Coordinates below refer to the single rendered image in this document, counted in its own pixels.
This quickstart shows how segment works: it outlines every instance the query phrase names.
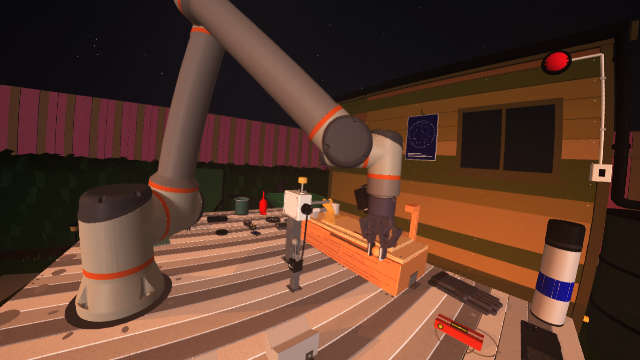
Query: window frame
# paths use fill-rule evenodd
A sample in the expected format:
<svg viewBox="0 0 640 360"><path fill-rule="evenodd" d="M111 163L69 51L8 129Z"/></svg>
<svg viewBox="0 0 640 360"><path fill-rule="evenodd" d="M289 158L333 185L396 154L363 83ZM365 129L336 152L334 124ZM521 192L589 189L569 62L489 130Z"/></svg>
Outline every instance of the window frame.
<svg viewBox="0 0 640 360"><path fill-rule="evenodd" d="M562 185L565 182L560 179L560 161L562 158L562 125L563 125L563 99L553 98L535 101L513 102L496 105L469 107L458 109L458 136L456 145L456 168L455 175L486 178L493 180L507 180L518 182L535 182ZM526 171L504 170L504 150L505 150L505 130L507 123L507 109L520 108L540 105L555 105L555 138L553 149L553 170L551 173L538 173ZM462 161L462 117L465 113L486 111L486 110L502 110L502 135L500 139L500 168L494 169L474 169L460 167Z"/></svg>

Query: wooden crate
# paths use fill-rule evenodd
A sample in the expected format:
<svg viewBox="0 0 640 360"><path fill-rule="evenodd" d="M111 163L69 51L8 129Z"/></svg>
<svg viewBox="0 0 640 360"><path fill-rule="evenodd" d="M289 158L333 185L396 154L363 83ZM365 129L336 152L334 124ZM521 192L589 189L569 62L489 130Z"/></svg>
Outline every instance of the wooden crate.
<svg viewBox="0 0 640 360"><path fill-rule="evenodd" d="M307 224L309 244L392 296L409 287L411 274L417 272L417 278L424 275L429 253L427 245L401 239L388 250L387 258L379 261L367 255L367 242L359 234L313 219Z"/></svg>

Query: poster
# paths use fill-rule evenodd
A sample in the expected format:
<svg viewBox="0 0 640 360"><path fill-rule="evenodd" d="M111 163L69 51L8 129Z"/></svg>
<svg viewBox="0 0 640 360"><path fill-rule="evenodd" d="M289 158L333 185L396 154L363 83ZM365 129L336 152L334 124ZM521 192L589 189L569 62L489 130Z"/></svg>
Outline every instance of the poster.
<svg viewBox="0 0 640 360"><path fill-rule="evenodd" d="M438 114L409 117L407 124L406 160L436 159Z"/></svg>

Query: night sky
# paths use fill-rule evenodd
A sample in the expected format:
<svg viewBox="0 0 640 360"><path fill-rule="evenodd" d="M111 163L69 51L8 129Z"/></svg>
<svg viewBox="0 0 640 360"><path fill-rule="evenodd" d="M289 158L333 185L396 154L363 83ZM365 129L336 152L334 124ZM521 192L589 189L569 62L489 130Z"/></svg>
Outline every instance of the night sky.
<svg viewBox="0 0 640 360"><path fill-rule="evenodd" d="M631 0L231 2L332 97L640 18ZM0 84L171 106L190 29L172 0L3 1ZM630 49L640 130L640 40ZM209 112L298 127L228 53Z"/></svg>

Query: window pane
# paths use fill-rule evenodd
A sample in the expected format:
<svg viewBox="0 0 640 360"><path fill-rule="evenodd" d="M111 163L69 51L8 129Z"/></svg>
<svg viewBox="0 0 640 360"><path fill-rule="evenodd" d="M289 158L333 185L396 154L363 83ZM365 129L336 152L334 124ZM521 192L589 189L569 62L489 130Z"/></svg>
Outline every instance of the window pane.
<svg viewBox="0 0 640 360"><path fill-rule="evenodd" d="M500 169L502 110L462 114L460 167Z"/></svg>
<svg viewBox="0 0 640 360"><path fill-rule="evenodd" d="M507 109L504 170L551 173L555 105Z"/></svg>

